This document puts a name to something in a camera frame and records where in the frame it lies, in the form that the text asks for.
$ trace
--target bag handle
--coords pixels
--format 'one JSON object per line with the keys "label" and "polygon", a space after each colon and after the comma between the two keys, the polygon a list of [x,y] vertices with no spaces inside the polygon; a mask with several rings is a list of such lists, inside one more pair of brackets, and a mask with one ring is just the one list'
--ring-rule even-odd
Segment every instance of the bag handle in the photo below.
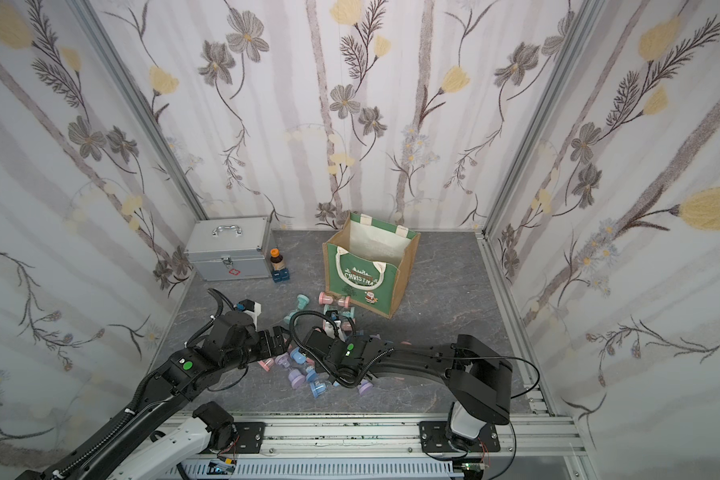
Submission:
{"label": "bag handle", "polygon": [[372,262],[373,265],[376,267],[376,270],[378,270],[378,281],[374,283],[373,285],[358,285],[357,283],[351,281],[347,278],[347,276],[342,271],[342,255],[348,254],[349,252],[346,250],[346,248],[343,248],[341,246],[336,247],[336,272],[338,273],[339,278],[345,281],[345,283],[348,283],[351,286],[354,286],[358,290],[374,290],[378,286],[380,286],[382,283],[384,283],[384,270],[387,269],[387,264],[384,262]]}

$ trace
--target case handle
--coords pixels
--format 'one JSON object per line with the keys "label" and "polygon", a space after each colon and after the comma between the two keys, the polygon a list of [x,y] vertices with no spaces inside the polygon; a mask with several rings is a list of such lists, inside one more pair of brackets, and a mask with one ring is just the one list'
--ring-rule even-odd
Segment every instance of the case handle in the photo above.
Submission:
{"label": "case handle", "polygon": [[235,232],[237,232],[238,235],[242,235],[242,228],[240,228],[240,226],[238,226],[238,225],[219,225],[213,229],[213,232],[211,233],[211,235],[219,236],[219,232],[221,230],[224,230],[225,228],[227,228],[227,229],[234,228]]}
{"label": "case handle", "polygon": [[384,283],[384,270],[387,269],[387,264],[384,262],[372,262],[373,265],[376,267],[376,270],[378,270],[378,280],[373,285],[358,285],[357,283],[351,281],[346,277],[344,272],[342,271],[342,255],[348,254],[349,252],[346,250],[346,248],[343,248],[341,246],[336,247],[336,272],[338,272],[339,278],[344,280],[345,283],[354,286],[358,290],[374,290],[378,286],[380,286],[382,283]]}

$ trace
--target blue block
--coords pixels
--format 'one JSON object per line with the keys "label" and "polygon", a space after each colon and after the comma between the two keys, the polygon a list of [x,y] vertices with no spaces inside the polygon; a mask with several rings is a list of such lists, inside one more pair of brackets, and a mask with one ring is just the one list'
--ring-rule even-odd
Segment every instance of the blue block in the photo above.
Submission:
{"label": "blue block", "polygon": [[282,270],[273,270],[272,271],[272,280],[275,281],[275,283],[278,282],[285,282],[286,280],[291,279],[291,274],[288,273],[288,269],[284,268]]}

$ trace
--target metal mounting plate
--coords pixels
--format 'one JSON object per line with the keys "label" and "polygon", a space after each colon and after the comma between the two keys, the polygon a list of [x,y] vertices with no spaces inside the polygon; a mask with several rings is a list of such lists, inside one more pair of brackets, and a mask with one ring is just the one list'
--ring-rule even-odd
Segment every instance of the metal mounting plate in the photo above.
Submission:
{"label": "metal mounting plate", "polygon": [[[264,440],[264,422],[235,422],[237,435],[239,436],[234,449],[223,455],[240,455],[241,453],[259,453]],[[206,449],[201,453],[210,453]]]}
{"label": "metal mounting plate", "polygon": [[[445,437],[446,422],[420,422],[418,424],[419,440],[422,443],[424,453],[460,453],[461,450],[451,446]],[[489,452],[498,452],[499,437],[496,433],[496,426],[486,423],[480,430],[480,440],[483,441]]]}

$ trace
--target gray flower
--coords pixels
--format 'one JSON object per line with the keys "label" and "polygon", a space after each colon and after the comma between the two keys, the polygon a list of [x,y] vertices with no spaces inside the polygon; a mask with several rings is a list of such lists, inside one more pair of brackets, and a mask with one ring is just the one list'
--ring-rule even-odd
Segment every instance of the gray flower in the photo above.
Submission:
{"label": "gray flower", "polygon": [[383,116],[378,112],[378,107],[364,108],[358,118],[360,123],[365,125],[362,134],[367,135],[373,130],[377,137],[383,137],[384,130],[387,129],[387,126],[379,122],[381,118],[383,118]]}
{"label": "gray flower", "polygon": [[525,71],[531,70],[538,65],[539,46],[526,45],[525,42],[521,42],[508,59],[511,62],[508,67],[497,68],[496,72],[494,72],[494,75],[496,75],[494,83],[498,87],[503,86],[510,79],[512,83],[519,85],[523,81]]}
{"label": "gray flower", "polygon": [[581,195],[581,200],[579,201],[580,208],[587,208],[595,203],[595,198],[592,196],[592,189],[600,187],[600,177],[602,176],[603,171],[598,170],[592,164],[587,165],[585,169],[579,172],[579,184],[571,193]]}
{"label": "gray flower", "polygon": [[541,54],[552,55],[556,54],[563,47],[565,42],[565,36],[570,30],[570,24],[574,21],[574,13],[569,10],[567,14],[557,23],[557,31],[559,35],[552,35],[544,40],[544,46],[541,47]]}
{"label": "gray flower", "polygon": [[99,149],[106,146],[106,140],[104,134],[100,131],[90,132],[88,120],[77,115],[77,123],[70,122],[68,133],[70,140],[80,146],[80,156],[82,158],[93,155],[94,160],[101,160],[101,150]]}
{"label": "gray flower", "polygon": [[352,100],[355,97],[354,89],[355,87],[350,84],[346,87],[344,85],[336,85],[333,90],[331,90],[333,103],[329,108],[333,111],[338,110],[339,118],[346,118],[348,114],[360,113],[360,102]]}
{"label": "gray flower", "polygon": [[173,252],[171,265],[173,267],[173,271],[176,272],[177,275],[181,276],[186,275],[189,270],[192,270],[192,264],[190,264],[190,260],[186,258],[184,247],[182,245],[178,245],[176,247],[176,251]]}
{"label": "gray flower", "polygon": [[237,53],[245,50],[248,58],[253,62],[260,62],[262,58],[259,52],[269,52],[268,43],[260,39],[264,32],[264,24],[261,20],[248,11],[240,15],[234,8],[230,8],[230,14],[226,20],[232,28],[238,31],[238,33],[230,33],[226,36],[230,49]]}
{"label": "gray flower", "polygon": [[155,280],[160,282],[160,289],[165,290],[170,285],[170,276],[173,275],[173,269],[167,260],[159,260],[152,274],[155,276]]}
{"label": "gray flower", "polygon": [[113,126],[112,130],[106,134],[106,138],[110,141],[110,149],[113,153],[120,154],[125,163],[130,161],[130,155],[139,156],[139,148],[136,146],[135,140],[126,140],[125,132],[117,126]]}
{"label": "gray flower", "polygon": [[507,224],[507,228],[504,229],[503,232],[501,232],[501,240],[508,244],[514,239],[514,228],[512,228],[512,224]]}
{"label": "gray flower", "polygon": [[163,331],[152,322],[149,322],[146,325],[146,331],[144,332],[144,346],[147,350],[154,350],[157,348],[157,345],[160,343],[160,334]]}
{"label": "gray flower", "polygon": [[344,226],[344,224],[346,224],[349,221],[350,213],[351,212],[349,210],[344,210],[342,212],[339,212],[338,215],[336,215],[336,226],[338,226],[339,228]]}
{"label": "gray flower", "polygon": [[583,164],[588,164],[594,154],[590,148],[595,145],[600,139],[601,128],[595,128],[593,122],[585,124],[581,130],[579,130],[579,137],[570,141],[570,146],[574,148],[574,151],[570,152],[571,161],[580,161]]}
{"label": "gray flower", "polygon": [[514,276],[514,271],[520,266],[520,259],[518,258],[518,252],[514,248],[510,248],[504,253],[504,269],[507,271],[507,276]]}
{"label": "gray flower", "polygon": [[226,49],[226,44],[203,41],[202,58],[208,62],[208,65],[198,68],[197,73],[203,76],[208,85],[215,85],[218,78],[225,83],[232,83],[230,68],[235,66],[235,59]]}
{"label": "gray flower", "polygon": [[315,218],[319,218],[322,222],[328,221],[328,218],[336,218],[336,207],[331,202],[318,203]]}

